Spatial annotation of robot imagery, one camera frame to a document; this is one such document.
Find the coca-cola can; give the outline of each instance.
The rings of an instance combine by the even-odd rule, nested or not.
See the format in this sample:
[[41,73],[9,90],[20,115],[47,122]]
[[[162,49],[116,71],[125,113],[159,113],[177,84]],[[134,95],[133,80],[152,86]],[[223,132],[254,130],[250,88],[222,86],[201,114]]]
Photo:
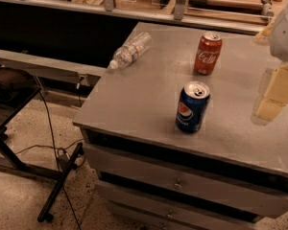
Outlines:
[[203,75],[210,75],[218,60],[222,48],[222,39],[214,32],[205,33],[199,42],[194,69]]

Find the can lid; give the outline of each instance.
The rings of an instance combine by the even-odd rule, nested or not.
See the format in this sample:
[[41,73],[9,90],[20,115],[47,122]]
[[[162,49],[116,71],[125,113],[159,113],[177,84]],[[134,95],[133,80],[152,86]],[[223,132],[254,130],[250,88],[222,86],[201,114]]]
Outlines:
[[204,38],[210,41],[219,41],[221,40],[221,36],[214,32],[207,32],[204,34]]
[[184,92],[193,99],[204,99],[210,94],[208,86],[200,81],[190,81],[183,88]]

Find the speckled floor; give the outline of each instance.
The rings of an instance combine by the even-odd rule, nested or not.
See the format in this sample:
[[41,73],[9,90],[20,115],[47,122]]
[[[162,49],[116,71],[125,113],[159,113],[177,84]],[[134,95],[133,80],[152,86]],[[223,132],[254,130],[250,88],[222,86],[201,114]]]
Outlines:
[[[79,104],[78,98],[50,92],[45,99],[51,114],[56,147],[66,148],[74,141],[82,139],[79,129],[72,125],[73,117],[78,111],[75,108]],[[51,146],[44,103],[38,99],[32,100],[10,121],[6,133],[9,135],[7,143],[14,152],[32,145]],[[71,147],[69,153],[72,153],[73,148],[75,146]],[[33,148],[21,152],[18,156],[28,163],[50,169],[56,168],[51,149]],[[78,164],[82,162],[82,157],[77,160]],[[64,184],[83,230],[156,230],[143,223],[111,214],[95,191],[96,179],[95,171],[84,161],[80,168],[68,175]],[[0,172],[0,229],[78,229],[63,192],[59,193],[50,211],[54,215],[53,221],[37,222],[39,212],[53,186],[54,181],[49,179],[34,176],[26,178]],[[255,228],[288,229],[288,213],[277,220],[264,218]]]

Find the can pull tab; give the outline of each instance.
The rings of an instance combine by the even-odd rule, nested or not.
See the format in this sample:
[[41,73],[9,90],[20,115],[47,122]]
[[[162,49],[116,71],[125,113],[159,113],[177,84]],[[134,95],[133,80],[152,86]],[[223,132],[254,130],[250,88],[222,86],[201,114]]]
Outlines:
[[204,91],[200,88],[195,88],[193,91],[196,96],[202,96],[204,94]]

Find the pepsi can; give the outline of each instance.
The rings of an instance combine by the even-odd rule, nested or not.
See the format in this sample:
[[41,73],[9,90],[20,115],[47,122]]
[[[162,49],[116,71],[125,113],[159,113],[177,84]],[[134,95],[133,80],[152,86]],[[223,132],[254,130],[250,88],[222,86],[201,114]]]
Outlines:
[[188,82],[180,92],[176,125],[186,132],[200,129],[205,110],[209,103],[210,90],[200,81]]

